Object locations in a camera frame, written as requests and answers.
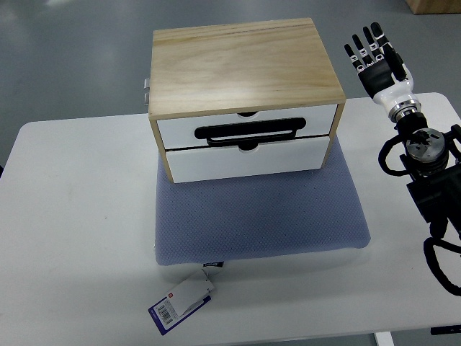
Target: black drawer handle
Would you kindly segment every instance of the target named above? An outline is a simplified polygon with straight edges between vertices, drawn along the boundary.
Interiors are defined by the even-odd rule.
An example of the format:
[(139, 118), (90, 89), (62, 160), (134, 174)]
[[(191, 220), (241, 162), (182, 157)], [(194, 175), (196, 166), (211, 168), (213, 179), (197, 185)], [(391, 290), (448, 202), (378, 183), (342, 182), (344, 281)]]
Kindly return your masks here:
[(196, 129), (194, 134), (197, 139), (206, 139), (209, 146), (238, 146), (242, 150), (251, 150), (260, 143), (293, 139), (296, 136), (296, 131), (304, 128), (305, 124), (306, 121), (303, 117), (290, 117), (288, 119), (253, 121), (251, 123), (205, 126)]

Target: robot finger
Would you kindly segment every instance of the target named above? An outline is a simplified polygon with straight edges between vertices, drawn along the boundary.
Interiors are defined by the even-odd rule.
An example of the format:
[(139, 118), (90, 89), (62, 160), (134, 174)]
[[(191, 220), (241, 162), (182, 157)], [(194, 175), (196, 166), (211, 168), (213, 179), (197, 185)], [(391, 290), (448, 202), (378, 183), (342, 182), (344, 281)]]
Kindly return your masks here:
[(373, 36), (375, 36), (375, 40), (383, 53), (384, 51), (382, 50), (382, 47), (384, 45), (389, 45), (390, 47), (392, 47), (388, 38), (382, 32), (381, 26), (378, 23), (374, 22), (370, 25), (370, 27), (372, 28)]
[(354, 54), (354, 51), (352, 50), (351, 46), (344, 45), (344, 49), (346, 50), (347, 55), (351, 58), (352, 65), (357, 70), (357, 73), (360, 73), (363, 70), (365, 70), (365, 67), (363, 66), (360, 59)]
[(359, 37), (357, 35), (352, 35), (352, 39), (354, 40), (354, 43), (357, 47), (357, 49), (360, 52), (360, 55), (363, 59), (363, 62), (368, 66), (371, 66), (375, 62), (373, 61), (372, 57), (368, 55), (367, 50), (364, 48), (362, 42), (360, 41)]
[(384, 55), (381, 53), (380, 47), (377, 45), (377, 43), (373, 39), (370, 29), (368, 29), (368, 27), (363, 27), (363, 33), (365, 34), (365, 38), (367, 39), (368, 45), (370, 46), (370, 51), (375, 57), (375, 60), (380, 61), (384, 59)]

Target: white table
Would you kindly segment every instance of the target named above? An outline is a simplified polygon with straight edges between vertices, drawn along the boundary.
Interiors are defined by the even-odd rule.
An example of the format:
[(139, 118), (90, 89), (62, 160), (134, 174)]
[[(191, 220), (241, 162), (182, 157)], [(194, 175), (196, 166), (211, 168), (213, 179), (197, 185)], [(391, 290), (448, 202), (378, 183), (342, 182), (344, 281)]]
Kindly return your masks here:
[[(432, 127), (460, 122), (442, 95), (420, 99)], [(0, 179), (0, 343), (229, 345), (461, 323), (461, 298), (426, 266), (429, 229), (409, 178), (377, 164), (393, 124), (371, 100), (350, 99), (338, 134), (368, 247), (228, 262), (212, 301), (162, 337), (148, 308), (175, 283), (152, 249), (157, 152), (147, 115), (27, 124)], [(458, 241), (452, 228), (447, 239)], [(440, 257), (460, 267), (459, 256)]]

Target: white drawer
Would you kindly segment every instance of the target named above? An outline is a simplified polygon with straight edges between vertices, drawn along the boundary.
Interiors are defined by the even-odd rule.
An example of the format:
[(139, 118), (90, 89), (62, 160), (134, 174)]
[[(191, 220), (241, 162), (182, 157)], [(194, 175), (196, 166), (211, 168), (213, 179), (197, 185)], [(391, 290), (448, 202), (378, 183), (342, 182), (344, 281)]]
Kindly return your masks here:
[(250, 123), (262, 120), (287, 119), (303, 117), (304, 128), (296, 133), (296, 137), (327, 135), (330, 132), (337, 105), (290, 108), (285, 110), (267, 110), (257, 112), (251, 117), (238, 114), (209, 115), (204, 117), (185, 117), (179, 119), (158, 120), (158, 128), (166, 150), (173, 148), (193, 148), (207, 146), (206, 139), (197, 139), (194, 132), (197, 128), (213, 125)]
[(168, 151), (174, 182), (242, 177), (321, 168), (330, 138), (301, 138), (262, 143), (254, 150), (238, 147)]

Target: barcode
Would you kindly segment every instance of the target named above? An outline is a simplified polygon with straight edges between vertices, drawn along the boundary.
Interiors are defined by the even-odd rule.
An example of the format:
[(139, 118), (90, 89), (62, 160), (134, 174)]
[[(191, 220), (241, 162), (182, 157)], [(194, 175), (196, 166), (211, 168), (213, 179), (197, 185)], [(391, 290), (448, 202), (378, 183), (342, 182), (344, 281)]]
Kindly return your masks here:
[(168, 325), (173, 322), (170, 313), (166, 309), (164, 305), (160, 306), (157, 309), (158, 314), (160, 315), (161, 320), (164, 322), (165, 325)]

